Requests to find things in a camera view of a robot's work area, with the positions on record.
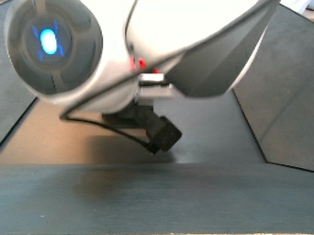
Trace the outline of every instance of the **blue light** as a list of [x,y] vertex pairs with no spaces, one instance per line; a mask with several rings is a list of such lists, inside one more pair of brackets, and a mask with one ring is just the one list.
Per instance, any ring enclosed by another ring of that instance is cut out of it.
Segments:
[[56,36],[51,29],[44,29],[40,34],[40,42],[44,52],[54,55],[58,50]]

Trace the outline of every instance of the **gray panel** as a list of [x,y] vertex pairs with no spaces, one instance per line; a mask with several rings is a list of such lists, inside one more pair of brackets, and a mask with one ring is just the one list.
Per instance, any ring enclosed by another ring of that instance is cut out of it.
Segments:
[[281,6],[236,87],[269,162],[314,170],[314,25]]
[[313,233],[314,174],[270,164],[2,166],[2,234]]
[[[157,102],[158,114],[183,132],[171,151],[157,156],[107,130],[62,122],[61,112],[61,107],[38,103],[0,154],[0,163],[264,162],[233,93],[216,99],[178,97]],[[129,132],[145,138],[143,131]]]
[[10,4],[0,5],[0,142],[35,97],[24,88],[8,60],[4,42],[4,21]]

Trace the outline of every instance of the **black cable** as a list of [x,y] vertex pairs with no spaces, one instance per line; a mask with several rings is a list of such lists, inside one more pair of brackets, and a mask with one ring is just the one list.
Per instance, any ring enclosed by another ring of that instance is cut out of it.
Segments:
[[97,121],[94,121],[94,120],[90,120],[90,119],[75,118],[75,117],[71,117],[69,120],[70,120],[70,121],[74,121],[74,122],[81,122],[81,123],[86,123],[86,124],[91,124],[91,125],[99,126],[101,128],[107,129],[107,130],[111,130],[111,131],[115,132],[117,134],[125,136],[127,139],[130,139],[130,140],[138,142],[145,148],[147,148],[147,146],[149,146],[149,144],[147,144],[143,140],[141,140],[141,139],[138,139],[137,137],[129,135],[125,131],[122,131],[122,130],[119,130],[119,129],[115,129],[115,128],[114,128],[113,126],[110,126],[110,125],[106,125],[106,124],[99,123],[99,122],[97,122]]

